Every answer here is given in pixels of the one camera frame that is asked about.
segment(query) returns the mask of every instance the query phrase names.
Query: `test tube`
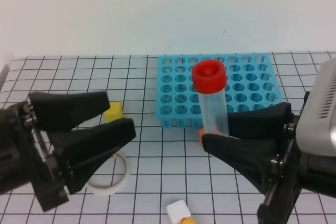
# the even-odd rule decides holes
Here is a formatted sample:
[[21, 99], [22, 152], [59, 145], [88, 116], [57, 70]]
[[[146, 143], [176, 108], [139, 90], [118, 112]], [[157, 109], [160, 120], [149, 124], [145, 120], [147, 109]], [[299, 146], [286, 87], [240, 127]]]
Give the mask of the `test tube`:
[[198, 93], [205, 133], [230, 136], [225, 100], [225, 66], [218, 60], [202, 61], [193, 67], [192, 79]]

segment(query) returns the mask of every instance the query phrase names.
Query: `clear plastic tube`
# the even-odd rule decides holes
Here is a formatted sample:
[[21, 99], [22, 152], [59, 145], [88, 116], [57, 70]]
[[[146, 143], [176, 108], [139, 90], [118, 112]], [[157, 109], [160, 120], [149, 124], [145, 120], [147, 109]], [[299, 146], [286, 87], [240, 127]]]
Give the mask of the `clear plastic tube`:
[[213, 94], [198, 93], [205, 133], [230, 136], [225, 90]]

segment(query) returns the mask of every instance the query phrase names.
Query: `grid paper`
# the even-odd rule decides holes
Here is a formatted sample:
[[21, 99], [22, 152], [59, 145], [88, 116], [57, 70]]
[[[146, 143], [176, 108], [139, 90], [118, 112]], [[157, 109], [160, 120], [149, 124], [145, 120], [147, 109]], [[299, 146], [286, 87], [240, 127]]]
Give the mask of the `grid paper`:
[[[305, 91], [314, 84], [320, 65], [336, 52], [270, 53], [282, 95], [298, 113]], [[157, 56], [28, 57], [12, 62], [0, 92], [0, 105], [27, 98], [29, 92], [80, 93], [106, 90], [110, 101], [123, 104], [133, 118], [137, 137], [122, 148], [131, 176], [122, 192], [96, 196], [86, 188], [70, 201], [43, 213], [31, 185], [0, 196], [0, 223], [168, 224], [166, 206], [184, 199], [197, 223], [255, 224], [263, 195], [242, 175], [203, 151], [198, 131], [163, 129], [154, 117]], [[79, 128], [104, 123], [93, 118]], [[109, 159], [93, 180], [117, 183], [121, 162]], [[336, 223], [336, 199], [303, 190], [290, 224]]]

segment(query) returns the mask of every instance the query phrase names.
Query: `white wall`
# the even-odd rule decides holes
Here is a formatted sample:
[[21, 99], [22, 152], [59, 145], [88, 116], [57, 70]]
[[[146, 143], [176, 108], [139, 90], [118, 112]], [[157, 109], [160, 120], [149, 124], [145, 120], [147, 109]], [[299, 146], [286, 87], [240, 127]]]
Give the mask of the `white wall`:
[[0, 0], [0, 53], [336, 50], [335, 19], [336, 0]]

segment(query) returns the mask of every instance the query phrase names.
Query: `robotic arm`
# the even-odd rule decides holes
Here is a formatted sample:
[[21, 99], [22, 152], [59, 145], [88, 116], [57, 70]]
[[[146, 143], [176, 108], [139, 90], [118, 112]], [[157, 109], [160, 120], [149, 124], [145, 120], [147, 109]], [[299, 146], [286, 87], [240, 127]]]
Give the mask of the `robotic arm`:
[[[43, 211], [68, 201], [115, 152], [135, 138], [133, 120], [73, 130], [110, 107], [105, 92], [29, 94], [0, 110], [0, 193], [31, 183]], [[49, 154], [41, 131], [54, 146]], [[34, 144], [33, 132], [43, 155]]]
[[259, 224], [285, 224], [301, 189], [336, 197], [336, 59], [321, 66], [299, 116], [290, 103], [228, 115], [230, 134], [205, 134], [204, 150], [265, 195]]

